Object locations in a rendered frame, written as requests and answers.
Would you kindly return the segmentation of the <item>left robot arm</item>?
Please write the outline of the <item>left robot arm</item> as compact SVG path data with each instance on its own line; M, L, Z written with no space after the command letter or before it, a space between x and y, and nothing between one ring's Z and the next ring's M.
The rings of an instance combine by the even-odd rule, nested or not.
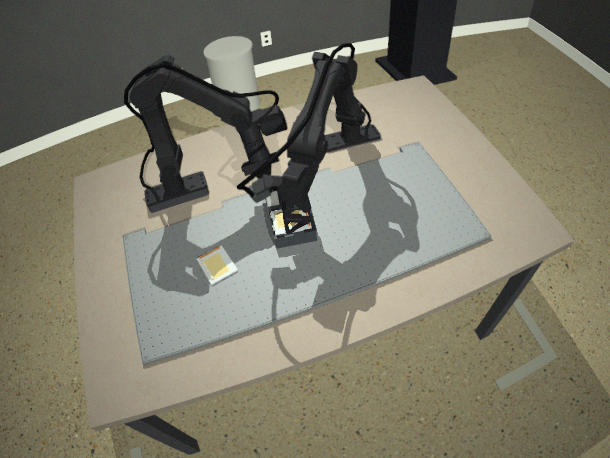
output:
M313 53L312 61L316 68L313 84L287 139L291 138L310 112L306 126L287 148L287 157L291 159L282 175L278 194L288 203L298 203L313 183L319 164L327 153L327 146L328 151L332 151L381 138L375 125L362 126L366 114L352 88L357 76L357 62L342 55L331 62L327 61L328 58L326 53ZM326 116L333 96L336 102L335 117L337 122L341 122L341 131L324 135Z

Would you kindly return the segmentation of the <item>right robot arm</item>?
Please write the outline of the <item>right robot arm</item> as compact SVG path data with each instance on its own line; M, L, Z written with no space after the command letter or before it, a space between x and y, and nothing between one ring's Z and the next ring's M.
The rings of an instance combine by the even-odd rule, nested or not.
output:
M174 68L150 70L136 80L130 93L130 101L138 108L152 139L163 184L144 191L148 207L207 188L202 171L185 177L180 175L183 152L172 135L161 90L185 98L220 117L221 121L236 128L243 144L253 146L262 134L269 136L287 130L285 116L278 105L251 111L246 97L227 95Z

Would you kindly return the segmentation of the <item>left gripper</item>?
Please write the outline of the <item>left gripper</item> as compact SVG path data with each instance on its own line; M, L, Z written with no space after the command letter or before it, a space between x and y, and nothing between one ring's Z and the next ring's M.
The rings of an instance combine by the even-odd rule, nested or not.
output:
M278 194L278 186L282 182L282 176L273 176L263 174L262 178L252 183L255 195L259 195L260 193L268 190L269 188L277 188ZM312 185L312 184L311 184ZM298 228L305 226L310 223L309 216L302 216L302 214L292 214L294 210L303 211L303 213L309 213L311 210L311 204L308 197L308 192L310 190L311 185L306 190L302 199L295 204L288 203L279 196L279 204L282 207L283 211L283 221L285 226L286 234L291 234L296 231ZM280 203L281 202L281 203ZM292 229L289 229L290 223L297 223Z

